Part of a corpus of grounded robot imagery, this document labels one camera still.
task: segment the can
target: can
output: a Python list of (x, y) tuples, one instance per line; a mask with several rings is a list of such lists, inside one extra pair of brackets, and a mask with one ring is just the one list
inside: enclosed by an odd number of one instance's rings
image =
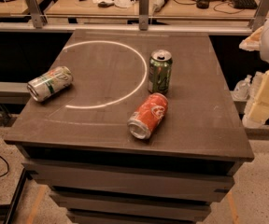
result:
[(51, 95), (68, 87), (73, 78), (66, 66), (58, 66), (27, 84), (31, 96), (38, 102), (45, 101)]
[(166, 94), (169, 89), (172, 72), (172, 55), (165, 49), (157, 49), (151, 53), (149, 59), (149, 85), (151, 93)]
[(139, 139), (149, 139), (168, 109), (168, 100), (160, 93), (151, 94), (128, 119), (131, 134)]

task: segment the green soda can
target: green soda can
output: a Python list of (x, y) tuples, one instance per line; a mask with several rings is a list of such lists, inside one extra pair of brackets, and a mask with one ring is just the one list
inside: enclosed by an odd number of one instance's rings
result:
[(169, 89), (172, 72), (172, 55), (164, 49), (154, 50), (149, 60), (149, 84), (151, 93), (165, 94)]

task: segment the silver soda can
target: silver soda can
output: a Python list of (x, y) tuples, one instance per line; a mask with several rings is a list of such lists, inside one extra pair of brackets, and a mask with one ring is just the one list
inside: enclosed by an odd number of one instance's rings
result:
[(69, 69), (65, 66), (58, 66), (29, 81), (27, 89), (36, 101), (42, 102), (56, 92), (68, 87), (72, 80)]
[(139, 139), (149, 139), (168, 109), (168, 101), (160, 93), (151, 94), (128, 119), (131, 134)]
[(168, 92), (172, 72), (172, 55), (164, 49), (154, 50), (149, 59), (149, 84), (151, 93)]

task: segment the floor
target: floor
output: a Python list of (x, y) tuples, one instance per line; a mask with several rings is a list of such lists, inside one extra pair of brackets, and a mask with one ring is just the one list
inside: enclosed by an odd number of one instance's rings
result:
[[(0, 155), (9, 163), (9, 173), (0, 178), (0, 204), (11, 202), (22, 170), (22, 154), (3, 140), (10, 123), (3, 126), (0, 117)], [(220, 203), (212, 203), (212, 213), (202, 224), (269, 224), (269, 140), (255, 138), (250, 143), (255, 160), (245, 163), (236, 173), (234, 187)], [(0, 159), (0, 174), (6, 169), (6, 164)], [(49, 194), (47, 186), (27, 180), (11, 223), (71, 224), (65, 215), (66, 210), (58, 207)]]

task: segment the red soda can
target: red soda can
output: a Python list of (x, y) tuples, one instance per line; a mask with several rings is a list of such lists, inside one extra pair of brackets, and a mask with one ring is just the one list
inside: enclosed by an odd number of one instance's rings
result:
[(149, 139), (168, 109), (168, 100), (160, 93), (151, 94), (128, 119), (131, 134), (139, 139)]

